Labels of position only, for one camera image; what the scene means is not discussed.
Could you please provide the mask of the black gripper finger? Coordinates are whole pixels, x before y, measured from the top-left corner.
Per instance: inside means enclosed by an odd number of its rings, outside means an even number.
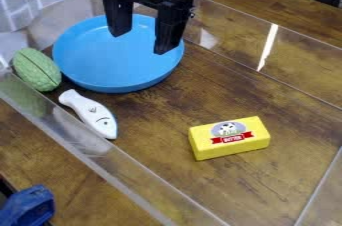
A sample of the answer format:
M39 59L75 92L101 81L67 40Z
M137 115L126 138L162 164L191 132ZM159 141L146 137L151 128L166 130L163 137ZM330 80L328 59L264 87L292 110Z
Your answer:
M125 35L133 29L133 7L130 0L103 0L107 25L114 37Z
M162 3L158 6L154 46L157 54L163 55L179 45L191 14L193 7L189 5Z

